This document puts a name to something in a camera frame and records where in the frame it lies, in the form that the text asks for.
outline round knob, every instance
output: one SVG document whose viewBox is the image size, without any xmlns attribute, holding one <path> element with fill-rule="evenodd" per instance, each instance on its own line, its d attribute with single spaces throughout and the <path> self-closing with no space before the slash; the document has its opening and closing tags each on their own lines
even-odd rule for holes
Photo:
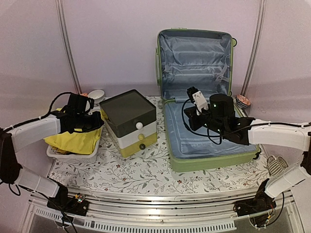
<svg viewBox="0 0 311 233">
<path fill-rule="evenodd" d="M 139 134 L 138 135 L 138 139 L 141 141 L 141 140 L 143 140 L 145 138 L 145 136 L 141 133 L 141 134 Z"/>
<path fill-rule="evenodd" d="M 144 150 L 144 149 L 146 148 L 146 146 L 145 146 L 145 144 L 140 144 L 140 145 L 139 145 L 139 148 L 140 148 L 141 150 Z"/>
<path fill-rule="evenodd" d="M 138 122 L 138 123 L 136 124 L 136 128 L 137 128 L 138 130 L 140 130 L 142 127 L 143 127 L 143 125 L 142 125 L 141 122 Z"/>
</svg>

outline white robotic arm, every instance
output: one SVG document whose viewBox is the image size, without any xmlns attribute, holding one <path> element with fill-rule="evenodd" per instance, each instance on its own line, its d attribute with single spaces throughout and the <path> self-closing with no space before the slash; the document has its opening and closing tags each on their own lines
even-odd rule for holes
<svg viewBox="0 0 311 233">
<path fill-rule="evenodd" d="M 62 94 L 70 94 L 70 97 L 68 104 L 61 111 L 51 111 L 54 100 L 46 115 L 6 129 L 0 128 L 0 180 L 2 183 L 16 184 L 48 197 L 48 206 L 51 208 L 57 206 L 56 209 L 61 208 L 65 211 L 66 205 L 70 203 L 70 208 L 67 208 L 70 213 L 85 215 L 88 207 L 87 201 L 81 205 L 73 205 L 74 202 L 81 203 L 82 201 L 70 200 L 66 187 L 39 176 L 20 165 L 16 159 L 16 152 L 45 137 L 64 132 L 73 133 L 76 132 L 75 129 L 81 129 L 78 133 L 84 133 L 103 126 L 100 112 L 88 114 L 94 106 L 93 99 L 73 93 Z M 90 106 L 88 110 L 86 110 L 87 102 Z"/>
<path fill-rule="evenodd" d="M 303 152 L 309 151 L 311 139 L 311 126 L 309 123 L 297 124 L 300 127 L 293 127 L 287 125 L 272 125 L 272 122 L 269 121 L 254 120 L 250 126 L 263 123 L 268 123 L 268 125 L 253 126 L 248 131 L 248 140 L 250 144 L 277 145 L 296 148 Z M 311 175 L 306 171 L 305 167 L 301 166 L 301 163 L 302 160 L 298 160 L 285 169 L 280 175 L 271 177 L 266 184 L 265 193 L 275 198 L 283 191 L 309 178 Z"/>
<path fill-rule="evenodd" d="M 194 131 L 205 126 L 219 133 L 219 137 L 237 144 L 269 144 L 303 151 L 303 160 L 298 160 L 281 174 L 265 180 L 255 198 L 235 203 L 234 209 L 239 216 L 275 207 L 275 197 L 311 176 L 311 123 L 270 122 L 252 117 L 235 117 L 233 99 L 227 95 L 212 95 L 210 103 L 207 103 L 201 91 L 195 87 L 189 88 L 187 94 L 195 106 L 183 110 L 182 114 L 188 116 L 189 125 L 184 124 L 194 134 Z"/>
</svg>

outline yellow cloth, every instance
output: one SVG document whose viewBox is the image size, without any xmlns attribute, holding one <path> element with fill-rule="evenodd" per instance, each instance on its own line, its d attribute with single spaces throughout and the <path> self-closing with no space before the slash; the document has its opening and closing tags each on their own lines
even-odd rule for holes
<svg viewBox="0 0 311 233">
<path fill-rule="evenodd" d="M 68 132 L 44 138 L 44 141 L 52 147 L 70 151 L 77 154 L 92 154 L 96 142 L 101 138 L 101 129 L 88 133 Z"/>
</svg>

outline pink wall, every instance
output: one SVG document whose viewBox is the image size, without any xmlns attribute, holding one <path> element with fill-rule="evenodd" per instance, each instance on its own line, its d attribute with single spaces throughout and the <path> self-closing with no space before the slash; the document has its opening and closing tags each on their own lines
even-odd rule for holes
<svg viewBox="0 0 311 233">
<path fill-rule="evenodd" d="M 234 49 L 233 88 L 240 92 L 250 57 L 258 0 L 66 0 L 69 37 L 83 91 L 102 88 L 108 96 L 138 89 L 159 95 L 156 36 L 186 27 L 230 33 Z"/>
<path fill-rule="evenodd" d="M 74 87 L 54 1 L 1 1 L 0 32 L 0 127 L 7 127 L 45 114 L 58 93 Z M 17 159 L 46 175 L 52 163 L 45 150 L 39 141 Z M 16 197 L 6 184 L 0 186 L 0 232 L 19 232 L 28 197 L 26 191 Z"/>
<path fill-rule="evenodd" d="M 247 92 L 250 116 L 311 121 L 311 1 L 267 1 L 255 69 Z M 301 151 L 266 146 L 290 164 Z M 292 189 L 306 232 L 311 232 L 311 180 Z"/>
</svg>

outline open suitcase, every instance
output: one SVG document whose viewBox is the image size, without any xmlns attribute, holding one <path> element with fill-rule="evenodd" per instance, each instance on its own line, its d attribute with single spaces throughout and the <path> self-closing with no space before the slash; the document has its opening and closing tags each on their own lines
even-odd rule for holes
<svg viewBox="0 0 311 233">
<path fill-rule="evenodd" d="M 169 29 L 158 35 L 157 82 L 164 99 L 171 165 L 176 172 L 246 163 L 260 153 L 257 145 L 244 146 L 227 140 L 215 145 L 208 138 L 189 132 L 181 117 L 191 86 L 198 88 L 207 100 L 216 93 L 231 95 L 233 42 L 228 33 L 202 30 Z M 235 110 L 237 116 L 242 116 L 238 107 Z M 207 134 L 203 127 L 197 132 Z"/>
</svg>

